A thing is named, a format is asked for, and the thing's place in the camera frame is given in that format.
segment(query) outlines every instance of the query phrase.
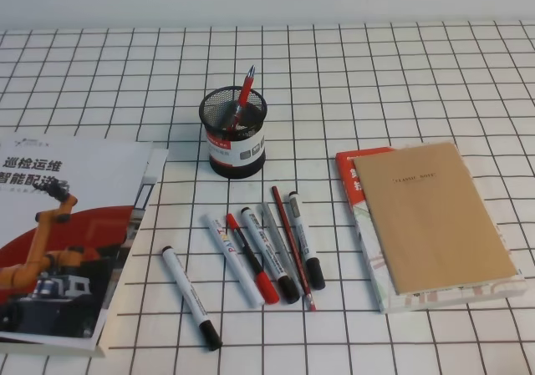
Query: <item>white marker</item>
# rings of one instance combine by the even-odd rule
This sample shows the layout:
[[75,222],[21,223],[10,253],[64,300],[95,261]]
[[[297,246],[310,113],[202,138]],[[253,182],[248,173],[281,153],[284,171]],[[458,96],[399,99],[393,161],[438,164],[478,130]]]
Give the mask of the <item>white marker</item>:
[[216,332],[216,329],[211,324],[210,318],[206,314],[206,310],[202,306],[201,299],[197,295],[195,289],[191,285],[184,268],[182,268],[181,262],[176,258],[175,251],[170,247],[164,247],[161,251],[164,261],[169,268],[169,271],[173,274],[176,280],[176,284],[180,289],[184,300],[186,300],[188,307],[191,310],[193,320],[199,327],[202,336],[206,340],[208,349],[213,352],[220,348],[223,343]]
[[277,284],[280,287],[286,302],[288,304],[294,304],[300,298],[298,288],[284,271],[273,246],[266,237],[266,234],[262,230],[262,227],[251,208],[245,207],[242,209],[242,218],[247,224],[249,233],[252,235],[255,243],[257,243],[258,249],[264,255],[267,266],[269,266],[269,270],[273,274],[273,277],[277,279]]
[[232,268],[232,272],[237,277],[237,279],[242,284],[247,298],[251,302],[253,307],[261,306],[265,303],[264,297],[260,294],[260,291],[255,285],[254,280],[249,276],[247,269],[242,263],[240,256],[237,253],[236,246],[228,238],[227,233],[225,233],[221,222],[217,219],[212,219],[208,215],[202,217],[208,228],[210,229],[211,234],[214,236],[219,248],[222,249],[223,254],[227,258],[228,264]]
[[301,243],[301,251],[310,276],[310,284],[314,289],[321,290],[325,288],[324,274],[321,271],[319,259],[316,257],[316,251],[311,245],[313,238],[310,228],[303,219],[303,212],[300,210],[301,206],[303,205],[299,201],[299,194],[297,191],[292,191],[290,193],[290,210],[292,211],[292,218]]

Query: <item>kraft paper cover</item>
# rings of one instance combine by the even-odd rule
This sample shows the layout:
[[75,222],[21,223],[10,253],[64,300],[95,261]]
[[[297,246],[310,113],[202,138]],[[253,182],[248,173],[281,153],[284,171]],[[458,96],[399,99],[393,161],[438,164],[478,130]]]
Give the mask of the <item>kraft paper cover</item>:
[[398,294],[516,274],[455,145],[356,158]]

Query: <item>marker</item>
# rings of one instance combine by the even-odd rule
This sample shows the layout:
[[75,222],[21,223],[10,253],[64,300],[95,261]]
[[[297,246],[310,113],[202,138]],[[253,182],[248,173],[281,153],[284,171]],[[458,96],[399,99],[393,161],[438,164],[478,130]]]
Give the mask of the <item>marker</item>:
[[210,318],[206,314],[206,310],[202,306],[201,299],[197,295],[195,289],[191,285],[184,268],[182,268],[181,262],[176,258],[175,251],[170,247],[164,247],[161,250],[161,254],[164,258],[164,262],[167,264],[169,271],[173,274],[182,296],[187,302],[187,306],[191,310],[193,320],[199,327],[199,330],[208,345],[208,349],[213,352],[219,349],[223,343],[221,338],[216,332],[216,329],[211,324]]
[[286,302],[288,304],[294,304],[300,298],[298,288],[284,271],[283,266],[275,254],[273,246],[270,244],[251,208],[245,207],[242,209],[242,218],[247,224],[247,228],[249,229],[252,238],[257,243],[258,249],[264,255],[267,266],[269,266],[273,277],[277,280],[277,284],[281,288]]
[[278,193],[277,186],[274,185],[271,188],[271,191],[273,192],[273,198],[277,203],[278,214],[281,217],[281,221],[284,225],[284,233],[286,233],[286,237],[288,238],[288,244],[290,245],[290,249],[292,250],[293,261],[295,262],[295,266],[298,268],[299,279],[301,280],[301,286],[303,287],[304,295],[308,301],[308,306],[310,307],[310,311],[316,311],[316,304],[314,304],[312,292],[310,291],[310,286],[308,285],[307,277],[304,274],[303,265],[301,264],[301,257],[299,256],[299,250],[295,239],[293,238],[292,229],[290,228],[290,222],[288,222],[288,217],[286,216],[286,211],[284,210],[283,201],[281,200],[281,196]]
[[286,269],[286,272],[292,278],[293,283],[298,288],[299,295],[303,296],[304,290],[301,287],[301,283],[299,283],[299,276],[295,271],[295,265],[293,264],[292,258],[288,254],[288,250],[286,249],[286,245],[284,244],[283,237],[278,231],[277,222],[275,222],[275,218],[273,217],[273,213],[271,212],[271,209],[269,208],[269,204],[267,202],[262,203],[262,213],[262,217],[266,221],[269,234],[271,235],[271,240],[273,241],[275,247],[278,249],[279,256],[281,257],[281,261],[283,262],[283,267],[284,269]]
[[240,229],[240,226],[238,225],[232,214],[227,214],[227,222],[232,231],[234,232],[234,236],[238,240],[242,241],[243,254],[245,254],[245,257],[249,261],[249,265],[254,271],[254,274],[256,276],[255,281],[257,283],[258,290],[260,291],[260,293],[262,293],[262,296],[264,297],[264,300],[267,304],[275,304],[276,302],[278,302],[277,291],[269,280],[268,275],[266,275],[266,272],[264,272],[264,270],[262,269],[262,265],[260,265],[260,262],[258,262],[257,258],[254,256],[254,252],[252,252],[251,246],[249,245],[249,243],[247,243],[247,239],[243,235],[242,229]]
[[225,254],[227,262],[232,268],[232,272],[234,272],[234,275],[240,281],[252,306],[261,306],[265,302],[264,297],[262,297],[262,294],[260,294],[260,291],[257,289],[257,285],[254,284],[254,281],[252,281],[247,273],[247,269],[245,269],[242,260],[240,260],[240,256],[237,254],[236,247],[228,238],[227,233],[223,230],[221,222],[217,219],[211,219],[208,215],[204,215],[202,219],[210,229],[217,245],[222,249],[223,254]]
[[290,211],[292,212],[293,221],[297,229],[298,238],[301,242],[301,252],[303,253],[305,265],[310,276],[310,284],[314,289],[321,290],[325,288],[324,274],[319,265],[319,258],[316,257],[316,251],[312,246],[312,235],[310,228],[303,218],[303,212],[299,209],[302,204],[299,200],[297,191],[290,193]]

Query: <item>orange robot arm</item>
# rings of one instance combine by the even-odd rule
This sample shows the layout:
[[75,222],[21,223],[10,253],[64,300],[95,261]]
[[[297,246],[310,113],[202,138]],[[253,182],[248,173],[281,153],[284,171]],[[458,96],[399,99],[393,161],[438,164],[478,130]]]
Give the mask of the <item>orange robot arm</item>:
[[[50,266],[51,262],[44,253],[52,225],[55,222],[64,223],[68,221],[73,206],[78,202],[74,196],[66,192],[60,196],[53,196],[60,201],[59,208],[37,213],[36,221],[38,225],[33,235],[26,263],[0,268],[0,289],[30,286],[37,279],[39,273]],[[54,255],[57,255],[55,257],[56,260],[58,262],[62,261],[64,265],[74,263],[74,266],[79,266],[83,254],[77,251],[53,251]]]

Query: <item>book cover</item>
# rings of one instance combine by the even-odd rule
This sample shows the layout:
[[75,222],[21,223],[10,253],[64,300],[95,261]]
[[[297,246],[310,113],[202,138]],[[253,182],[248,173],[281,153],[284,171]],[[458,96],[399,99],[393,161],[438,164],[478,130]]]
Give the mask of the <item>book cover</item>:
[[398,294],[516,273],[452,143],[354,160]]
[[504,281],[492,281],[474,287],[452,287],[439,291],[398,295],[386,265],[379,238],[369,214],[364,192],[354,166],[354,158],[393,151],[391,148],[363,149],[336,154],[336,163],[355,219],[364,261],[374,293],[383,313],[407,312],[433,307],[521,296],[527,290],[521,272]]
[[104,139],[0,140],[1,350],[95,348],[165,157]]

